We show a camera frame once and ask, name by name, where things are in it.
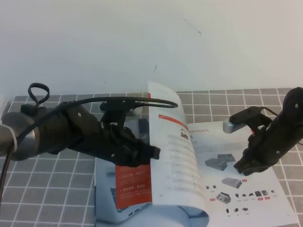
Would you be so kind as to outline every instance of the white wall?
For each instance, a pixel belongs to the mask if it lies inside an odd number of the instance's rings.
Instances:
[[[302,9],[302,0],[1,0],[0,93],[25,94],[31,82],[53,94],[141,91],[148,79],[175,90],[303,86]]]

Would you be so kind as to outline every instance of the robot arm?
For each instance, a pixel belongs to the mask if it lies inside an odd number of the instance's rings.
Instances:
[[[252,106],[231,116],[223,123],[223,130],[232,133],[249,126],[254,133],[248,138],[248,148],[234,165],[239,173],[250,175],[263,172],[276,164],[303,138],[303,88],[289,91],[282,112],[274,119],[261,113],[266,107]]]
[[[37,101],[31,93],[32,87],[44,89],[48,92],[47,96]],[[143,105],[166,108],[178,106],[159,99],[107,97],[46,108],[38,105],[49,97],[47,86],[34,83],[28,92],[36,105],[22,105],[20,113],[7,113],[2,118],[2,124],[13,129],[17,137],[18,148],[11,155],[11,159],[17,161],[45,152],[58,154],[69,148],[120,166],[148,164],[151,158],[159,159],[160,149],[137,139],[129,128],[124,127],[126,114]],[[97,101],[104,101],[100,104],[100,109],[105,112],[101,121],[81,106]],[[1,126],[0,138],[0,155],[5,155],[13,144],[13,136],[8,128]]]

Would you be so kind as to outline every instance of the gray box image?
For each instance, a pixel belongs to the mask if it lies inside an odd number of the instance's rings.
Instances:
[[[211,158],[205,161],[206,166],[223,171],[227,167],[224,159]]]
[[[220,154],[218,159],[224,159],[226,162],[235,162],[236,159],[232,154]]]
[[[216,200],[227,204],[230,203],[231,197],[228,194],[221,192],[217,195]]]
[[[234,188],[240,188],[242,182],[241,180],[226,177],[225,179],[221,180],[223,184],[226,184],[228,186],[234,187]]]

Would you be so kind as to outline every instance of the grid mat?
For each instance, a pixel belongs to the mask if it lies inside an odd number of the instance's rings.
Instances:
[[[177,92],[187,123],[222,121],[250,106],[267,106],[276,113],[282,110],[289,88]],[[60,102],[91,97],[134,96],[147,93],[50,96],[42,106],[55,107]],[[16,96],[10,112],[20,111],[27,96]],[[101,119],[100,103],[84,107]],[[264,111],[272,119],[274,116]],[[148,108],[142,108],[142,118]],[[296,145],[273,166],[299,223],[303,227],[303,146]],[[0,158],[0,167],[4,158]],[[1,227],[92,227],[94,215],[94,158],[65,150],[59,155],[42,154],[22,162],[12,161],[5,184],[0,212]]]

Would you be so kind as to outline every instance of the bent page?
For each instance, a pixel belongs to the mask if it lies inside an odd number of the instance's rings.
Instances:
[[[272,168],[249,176],[233,165],[248,147],[249,127],[232,134],[223,122],[188,124],[203,193],[211,208],[208,227],[272,227],[296,223],[294,212]]]
[[[152,202],[206,210],[181,100],[160,84],[149,83],[149,92],[151,98],[178,104],[175,109],[149,108],[150,144],[161,149],[160,159],[151,160]]]

